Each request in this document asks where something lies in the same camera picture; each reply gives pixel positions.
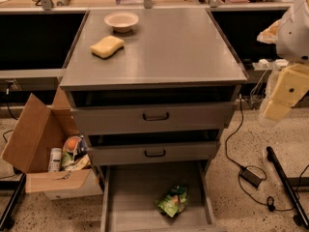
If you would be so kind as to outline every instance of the power adapter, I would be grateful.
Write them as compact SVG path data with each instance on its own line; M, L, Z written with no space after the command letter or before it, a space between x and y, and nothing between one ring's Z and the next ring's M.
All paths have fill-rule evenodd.
M248 168L244 168L241 172L240 172L240 177L247 181L248 183L250 183L254 188L258 188L260 183L262 182L262 178L260 176L258 176L257 174L255 174L254 172L252 172L250 169Z

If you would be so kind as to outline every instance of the can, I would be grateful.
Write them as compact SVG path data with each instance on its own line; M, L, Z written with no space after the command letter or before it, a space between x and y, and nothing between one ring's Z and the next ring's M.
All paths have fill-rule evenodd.
M50 160L48 165L48 172L58 172L60 170L62 157L61 148L52 148L50 152Z

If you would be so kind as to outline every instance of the drawer handle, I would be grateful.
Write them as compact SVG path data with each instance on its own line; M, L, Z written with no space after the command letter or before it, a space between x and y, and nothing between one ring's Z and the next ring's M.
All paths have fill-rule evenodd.
M147 151L144 151L146 158L163 158L166 155L166 151L163 150L162 153L150 153L148 154Z
M147 114L143 113L143 119L145 121L160 121L160 120L168 120L170 114L167 112L165 115L162 116L147 116Z

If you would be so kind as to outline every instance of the gray tabletop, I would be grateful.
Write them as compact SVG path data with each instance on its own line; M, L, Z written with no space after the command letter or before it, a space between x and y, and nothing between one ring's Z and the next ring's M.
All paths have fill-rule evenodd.
M246 76L203 8L125 9L139 16L132 31L115 33L93 10L61 81L65 90L144 85L241 84ZM125 47L101 59L89 46L113 35Z

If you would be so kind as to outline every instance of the floor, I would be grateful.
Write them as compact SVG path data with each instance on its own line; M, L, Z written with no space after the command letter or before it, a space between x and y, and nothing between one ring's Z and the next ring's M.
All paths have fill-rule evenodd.
M258 166L266 172L267 179L258 188L240 180L248 193L263 204L272 196L276 209L290 209L292 204L274 166L267 160L266 147L273 148L288 176L299 176L309 164L309 108L294 108L285 120L272 129L258 125L258 113L258 110L244 109L243 125L229 139L228 153L240 164ZM0 115L0 133L3 134L14 128L15 120L6 115L5 109L0 111ZM224 147L224 140L239 126L240 119L241 114L237 110L230 127L223 133L222 145L206 176L217 226L225 227L230 232L306 231L295 225L295 211L270 212L267 206L256 203L241 189L239 167L227 159ZM0 138L0 153L4 146L5 140ZM0 177L11 174L12 167L0 159ZM300 201L309 212L308 195L301 193ZM0 210L9 197L8 192L1 192ZM23 194L14 209L14 227L9 231L99 231L101 209L101 195L51 201L43 193Z

